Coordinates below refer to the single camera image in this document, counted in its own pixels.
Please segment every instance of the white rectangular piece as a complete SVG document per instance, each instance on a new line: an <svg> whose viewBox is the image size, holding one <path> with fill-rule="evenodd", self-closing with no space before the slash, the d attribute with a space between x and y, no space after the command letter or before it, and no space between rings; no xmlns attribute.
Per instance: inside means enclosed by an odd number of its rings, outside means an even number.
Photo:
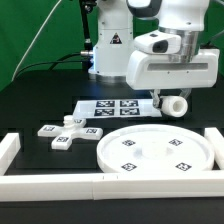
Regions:
<svg viewBox="0 0 224 224"><path fill-rule="evenodd" d="M215 161L221 170L224 170L224 138L217 128L205 128L204 137L215 150Z"/></svg>
<svg viewBox="0 0 224 224"><path fill-rule="evenodd" d="M0 202L219 196L224 196L224 171L0 177Z"/></svg>
<svg viewBox="0 0 224 224"><path fill-rule="evenodd" d="M83 118L161 117L152 99L78 101L73 116Z"/></svg>
<svg viewBox="0 0 224 224"><path fill-rule="evenodd" d="M7 134L0 143L0 176L3 176L5 174L19 149L19 134Z"/></svg>

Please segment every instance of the white circular plate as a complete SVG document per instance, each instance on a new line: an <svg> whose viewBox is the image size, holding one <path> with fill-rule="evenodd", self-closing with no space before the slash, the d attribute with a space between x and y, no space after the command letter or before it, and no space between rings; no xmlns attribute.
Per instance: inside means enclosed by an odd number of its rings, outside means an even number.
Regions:
<svg viewBox="0 0 224 224"><path fill-rule="evenodd" d="M97 161L105 173L183 173L212 169L214 151L195 132L168 125L137 125L102 138Z"/></svg>

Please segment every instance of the white cross-shaped block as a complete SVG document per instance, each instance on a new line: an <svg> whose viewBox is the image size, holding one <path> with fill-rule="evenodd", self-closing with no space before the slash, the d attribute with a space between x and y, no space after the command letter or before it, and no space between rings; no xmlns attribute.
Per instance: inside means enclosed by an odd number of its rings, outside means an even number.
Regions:
<svg viewBox="0 0 224 224"><path fill-rule="evenodd" d="M101 128L83 128L86 119L76 120L72 115L64 117L64 126L44 125L39 131L38 136L56 137L52 143L52 149L67 150L72 140L75 138L99 140L103 135Z"/></svg>

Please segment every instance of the warning label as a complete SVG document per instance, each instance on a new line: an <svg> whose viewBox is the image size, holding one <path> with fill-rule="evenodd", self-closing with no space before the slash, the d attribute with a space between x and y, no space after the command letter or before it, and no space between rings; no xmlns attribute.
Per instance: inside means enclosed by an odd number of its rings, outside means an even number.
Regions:
<svg viewBox="0 0 224 224"><path fill-rule="evenodd" d="M112 38L111 44L122 44L120 37L117 33L114 34L114 37Z"/></svg>

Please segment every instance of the green backdrop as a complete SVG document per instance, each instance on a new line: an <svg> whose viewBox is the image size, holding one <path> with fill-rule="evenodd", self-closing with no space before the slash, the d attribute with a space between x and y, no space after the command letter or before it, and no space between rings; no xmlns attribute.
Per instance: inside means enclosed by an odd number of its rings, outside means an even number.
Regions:
<svg viewBox="0 0 224 224"><path fill-rule="evenodd" d="M56 2L57 0L0 0L0 90L10 83L18 62ZM211 3L200 42L205 42L224 29L223 16L224 7ZM88 18L91 38L93 43L96 43L97 10ZM156 28L156 21L134 19L135 36ZM215 45L221 49L219 70L224 74L224 36L216 40ZM82 49L83 32L78 0L63 0L22 67L31 63L56 60ZM60 65L57 68L71 67L74 65Z"/></svg>

